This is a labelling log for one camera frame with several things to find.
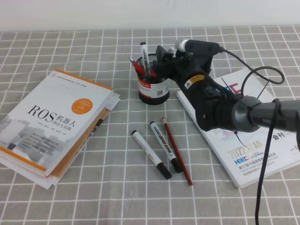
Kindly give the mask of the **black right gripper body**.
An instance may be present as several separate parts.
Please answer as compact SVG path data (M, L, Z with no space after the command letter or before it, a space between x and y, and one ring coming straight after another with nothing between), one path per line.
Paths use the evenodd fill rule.
M237 97L209 76L211 62L212 58L202 64L192 56L180 56L170 78L194 108L196 122L202 130L221 128L234 131L232 109Z

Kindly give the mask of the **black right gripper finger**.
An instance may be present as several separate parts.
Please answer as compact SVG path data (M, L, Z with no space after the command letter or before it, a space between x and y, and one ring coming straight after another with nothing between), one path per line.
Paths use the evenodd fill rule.
M167 50L161 45L157 46L155 54L156 54L158 63L167 62L173 58L173 54L168 53Z
M184 58L172 58L164 62L154 61L152 70L158 75L180 75L180 65Z

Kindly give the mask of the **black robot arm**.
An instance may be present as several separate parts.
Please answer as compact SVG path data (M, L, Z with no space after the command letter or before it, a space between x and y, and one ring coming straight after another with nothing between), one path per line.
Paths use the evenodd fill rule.
M223 52L244 64L237 55L215 43L201 48L177 50L174 57L159 45L156 49L157 60L153 62L152 69L158 75L177 83L195 110L198 126L204 131L221 128L254 132L259 127L299 131L298 100L280 102L274 99L272 102L262 103L258 98L247 97L244 93L245 84L252 74L271 83L271 79L259 74L260 70L273 70L280 74L282 81L285 79L283 73L269 66L256 69L247 66L249 72L242 82L241 93L234 94L209 76L213 56Z

